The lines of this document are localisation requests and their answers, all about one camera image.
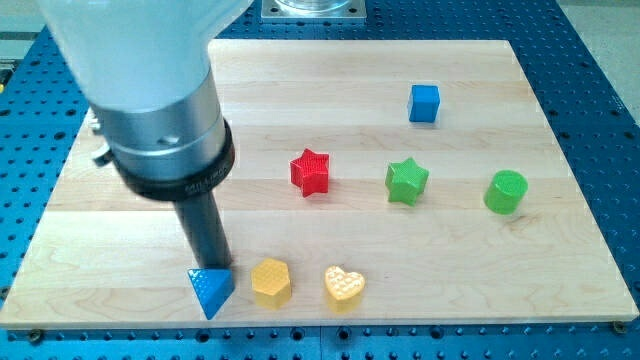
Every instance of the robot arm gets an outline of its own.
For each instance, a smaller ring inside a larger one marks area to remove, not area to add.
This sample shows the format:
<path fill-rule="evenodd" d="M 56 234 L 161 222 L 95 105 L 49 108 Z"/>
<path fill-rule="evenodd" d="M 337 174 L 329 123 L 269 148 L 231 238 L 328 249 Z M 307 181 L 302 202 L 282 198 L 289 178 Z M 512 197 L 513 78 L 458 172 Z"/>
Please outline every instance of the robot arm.
<path fill-rule="evenodd" d="M 38 0 L 125 183 L 172 201 L 202 268 L 231 258 L 211 190 L 231 169 L 206 45 L 252 0 Z"/>

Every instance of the blue triangle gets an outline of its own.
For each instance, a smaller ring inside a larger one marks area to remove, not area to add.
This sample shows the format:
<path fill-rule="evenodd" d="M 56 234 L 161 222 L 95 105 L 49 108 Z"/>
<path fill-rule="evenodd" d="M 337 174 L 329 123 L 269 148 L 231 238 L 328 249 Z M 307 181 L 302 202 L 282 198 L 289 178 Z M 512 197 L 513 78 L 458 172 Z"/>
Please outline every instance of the blue triangle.
<path fill-rule="evenodd" d="M 235 289 L 228 269 L 191 269 L 189 279 L 207 320 L 213 318 Z"/>

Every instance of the green star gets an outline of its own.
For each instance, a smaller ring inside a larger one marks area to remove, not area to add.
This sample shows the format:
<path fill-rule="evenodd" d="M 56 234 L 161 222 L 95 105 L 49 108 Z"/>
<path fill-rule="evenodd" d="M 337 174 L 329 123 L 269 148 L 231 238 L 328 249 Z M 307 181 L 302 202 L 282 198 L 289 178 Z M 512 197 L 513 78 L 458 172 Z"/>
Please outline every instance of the green star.
<path fill-rule="evenodd" d="M 389 202 L 403 202 L 414 206 L 424 192 L 429 171 L 421 168 L 413 158 L 389 164 L 385 185 L 389 189 Z"/>

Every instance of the black tool shaft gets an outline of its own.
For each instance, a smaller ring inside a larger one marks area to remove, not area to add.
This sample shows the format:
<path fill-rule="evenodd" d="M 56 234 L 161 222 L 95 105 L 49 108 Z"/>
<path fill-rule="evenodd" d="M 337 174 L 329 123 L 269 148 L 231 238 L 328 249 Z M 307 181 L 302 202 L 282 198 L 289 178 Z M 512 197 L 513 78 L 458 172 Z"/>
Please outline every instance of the black tool shaft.
<path fill-rule="evenodd" d="M 200 268 L 228 268 L 231 253 L 213 194 L 208 192 L 173 204 Z"/>

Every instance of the blue cube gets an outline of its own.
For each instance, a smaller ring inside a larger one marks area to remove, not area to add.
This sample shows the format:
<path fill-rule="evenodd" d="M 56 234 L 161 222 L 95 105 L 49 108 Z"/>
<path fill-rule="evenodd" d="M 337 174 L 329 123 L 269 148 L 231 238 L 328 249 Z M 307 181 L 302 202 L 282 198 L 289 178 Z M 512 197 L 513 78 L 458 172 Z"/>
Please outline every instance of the blue cube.
<path fill-rule="evenodd" d="M 440 106 L 440 92 L 435 85 L 412 85 L 409 96 L 409 121 L 428 122 L 436 121 L 438 107 Z"/>

